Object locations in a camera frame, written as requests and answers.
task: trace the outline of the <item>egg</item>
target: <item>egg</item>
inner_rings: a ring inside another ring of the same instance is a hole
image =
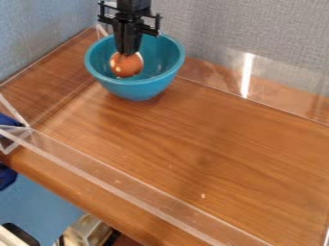
[[[144,61],[139,52],[126,56],[113,53],[109,59],[109,68],[118,78],[128,78],[137,75],[144,69]]]

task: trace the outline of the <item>bowl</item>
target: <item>bowl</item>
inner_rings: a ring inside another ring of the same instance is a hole
[[[144,101],[157,95],[173,81],[184,61],[183,46],[165,35],[144,35],[140,46],[144,70],[125,79],[120,79],[109,69],[108,62],[114,52],[114,37],[101,38],[86,50],[85,68],[110,93],[131,101]]]

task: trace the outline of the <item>gray wall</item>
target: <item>gray wall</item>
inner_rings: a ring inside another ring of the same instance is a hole
[[[0,80],[92,24],[93,0],[0,0]]]
[[[191,56],[215,62],[215,50],[227,46],[327,70],[327,0],[152,0],[152,8]]]

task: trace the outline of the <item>wooden table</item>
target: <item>wooden table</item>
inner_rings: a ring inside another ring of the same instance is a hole
[[[2,89],[34,129],[272,245],[319,245],[327,230],[327,128],[183,77],[145,102],[118,99],[82,68],[94,39],[85,31]],[[188,59],[180,75],[192,74],[192,64]],[[220,67],[215,73],[233,90],[236,76]],[[201,72],[192,76],[203,82]],[[213,78],[203,76],[204,83]],[[81,81],[70,100],[46,111]],[[144,245],[205,245],[28,150],[2,158]]]

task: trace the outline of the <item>blue bowl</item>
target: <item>blue bowl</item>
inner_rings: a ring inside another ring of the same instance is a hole
[[[177,74],[184,61],[184,49],[171,37],[143,36],[140,54],[144,58],[143,72],[120,79],[109,69],[109,57],[114,52],[114,37],[100,39],[89,48],[84,57],[88,72],[102,87],[116,96],[144,101],[159,94]]]

